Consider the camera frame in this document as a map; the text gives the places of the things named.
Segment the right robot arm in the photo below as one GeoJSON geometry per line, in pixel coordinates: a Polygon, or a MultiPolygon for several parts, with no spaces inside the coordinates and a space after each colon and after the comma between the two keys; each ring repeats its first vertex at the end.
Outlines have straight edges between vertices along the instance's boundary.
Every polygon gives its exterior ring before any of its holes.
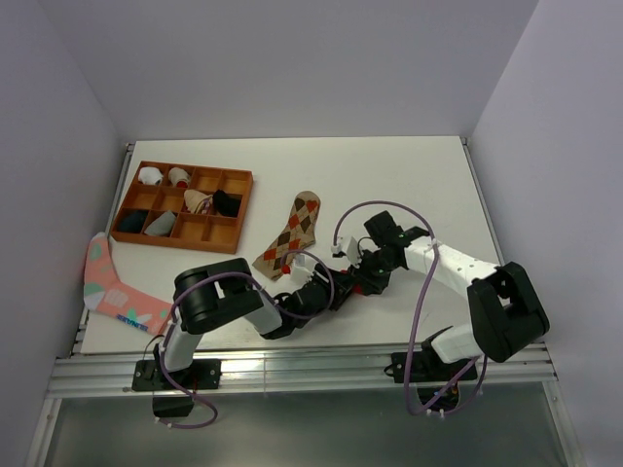
{"type": "Polygon", "coordinates": [[[396,269],[424,275],[423,290],[437,281],[466,300],[469,322],[426,340],[423,372],[445,377],[459,360],[486,356],[502,363],[550,330],[550,322],[526,270],[496,265],[445,245],[422,228],[402,229],[383,211],[364,224],[376,245],[352,259],[364,295],[379,295],[396,269]]]}

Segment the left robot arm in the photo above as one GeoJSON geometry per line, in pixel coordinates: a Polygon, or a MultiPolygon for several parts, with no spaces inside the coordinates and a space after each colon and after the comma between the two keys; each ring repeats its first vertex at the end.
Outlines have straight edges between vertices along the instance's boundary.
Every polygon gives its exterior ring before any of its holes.
{"type": "Polygon", "coordinates": [[[320,262],[308,269],[300,257],[282,271],[301,287],[272,296],[255,283],[244,259],[179,274],[172,322],[154,351],[155,378],[167,388],[185,384],[206,333],[243,318],[263,339],[279,340],[322,312],[339,309],[357,287],[350,271],[329,269],[320,262]]]}

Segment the brown argyle sock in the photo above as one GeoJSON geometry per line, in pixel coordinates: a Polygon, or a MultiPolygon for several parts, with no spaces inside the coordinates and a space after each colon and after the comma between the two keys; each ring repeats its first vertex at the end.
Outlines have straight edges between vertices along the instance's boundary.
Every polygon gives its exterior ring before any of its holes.
{"type": "Polygon", "coordinates": [[[312,191],[303,191],[294,198],[287,222],[276,239],[252,263],[252,267],[268,279],[281,278],[299,250],[315,244],[315,226],[321,201],[312,191]]]}

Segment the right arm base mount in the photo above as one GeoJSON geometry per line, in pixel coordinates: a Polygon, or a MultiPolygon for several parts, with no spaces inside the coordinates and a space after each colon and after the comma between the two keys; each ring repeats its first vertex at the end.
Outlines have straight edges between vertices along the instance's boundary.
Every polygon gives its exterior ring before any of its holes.
{"type": "MultiPolygon", "coordinates": [[[[417,394],[420,403],[425,405],[430,399],[434,398],[442,386],[450,380],[456,373],[469,363],[469,359],[458,360],[455,363],[443,363],[433,350],[415,351],[412,358],[412,366],[410,370],[411,383],[429,383],[440,382],[437,387],[426,387],[418,389],[417,394]]],[[[394,352],[390,355],[390,364],[384,368],[386,376],[391,377],[395,383],[402,383],[404,379],[404,371],[406,368],[406,353],[394,352]]],[[[458,383],[456,382],[448,389],[431,409],[434,412],[441,410],[450,411],[458,407],[460,400],[458,383]]]]}

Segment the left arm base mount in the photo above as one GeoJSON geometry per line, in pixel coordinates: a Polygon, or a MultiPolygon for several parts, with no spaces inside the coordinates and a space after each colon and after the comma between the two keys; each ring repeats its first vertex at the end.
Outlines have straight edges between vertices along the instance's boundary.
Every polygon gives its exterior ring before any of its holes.
{"type": "MultiPolygon", "coordinates": [[[[221,361],[218,359],[194,360],[187,369],[170,372],[172,379],[191,392],[217,389],[221,376],[221,361]]],[[[149,392],[152,396],[152,411],[159,418],[184,418],[195,406],[188,395],[157,396],[156,392],[173,390],[174,386],[162,374],[160,364],[155,360],[139,360],[134,369],[131,383],[133,392],[149,392]]]]}

